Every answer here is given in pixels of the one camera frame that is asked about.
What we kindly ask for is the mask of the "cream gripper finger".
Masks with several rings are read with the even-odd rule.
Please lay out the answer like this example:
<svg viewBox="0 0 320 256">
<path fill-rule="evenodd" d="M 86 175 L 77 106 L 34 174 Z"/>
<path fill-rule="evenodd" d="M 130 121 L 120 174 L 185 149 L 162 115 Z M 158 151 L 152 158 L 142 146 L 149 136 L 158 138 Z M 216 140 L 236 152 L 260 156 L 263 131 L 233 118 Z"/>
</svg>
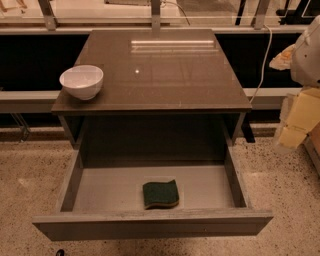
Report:
<svg viewBox="0 0 320 256">
<path fill-rule="evenodd" d="M 294 49 L 294 44 L 286 47 L 270 61 L 269 67 L 279 71 L 289 70 L 291 68 L 291 60 Z"/>
<path fill-rule="evenodd" d="M 279 154 L 288 154 L 295 151 L 305 138 L 306 135 L 303 132 L 278 127 L 274 135 L 273 147 Z"/>
</svg>

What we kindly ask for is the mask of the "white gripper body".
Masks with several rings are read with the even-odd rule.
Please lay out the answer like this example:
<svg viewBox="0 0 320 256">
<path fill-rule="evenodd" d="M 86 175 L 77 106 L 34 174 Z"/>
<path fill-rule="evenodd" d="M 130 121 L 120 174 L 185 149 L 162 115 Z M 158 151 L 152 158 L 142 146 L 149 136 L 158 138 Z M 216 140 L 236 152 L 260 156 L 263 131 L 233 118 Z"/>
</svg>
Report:
<svg viewBox="0 0 320 256">
<path fill-rule="evenodd" d="M 288 128 L 309 133 L 320 122 L 320 89 L 306 87 L 284 101 L 283 121 Z"/>
</svg>

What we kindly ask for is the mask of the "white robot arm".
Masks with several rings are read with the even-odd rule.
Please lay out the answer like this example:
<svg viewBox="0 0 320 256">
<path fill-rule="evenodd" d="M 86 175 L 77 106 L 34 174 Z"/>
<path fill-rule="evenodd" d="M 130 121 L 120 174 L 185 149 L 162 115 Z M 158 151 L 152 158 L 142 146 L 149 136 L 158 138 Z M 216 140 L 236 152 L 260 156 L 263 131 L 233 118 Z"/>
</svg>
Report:
<svg viewBox="0 0 320 256">
<path fill-rule="evenodd" d="M 274 135 L 275 149 L 289 153 L 320 122 L 320 15 L 269 66 L 280 71 L 289 69 L 291 79 L 302 86 L 297 95 L 289 94 L 283 100 L 280 124 Z"/>
</svg>

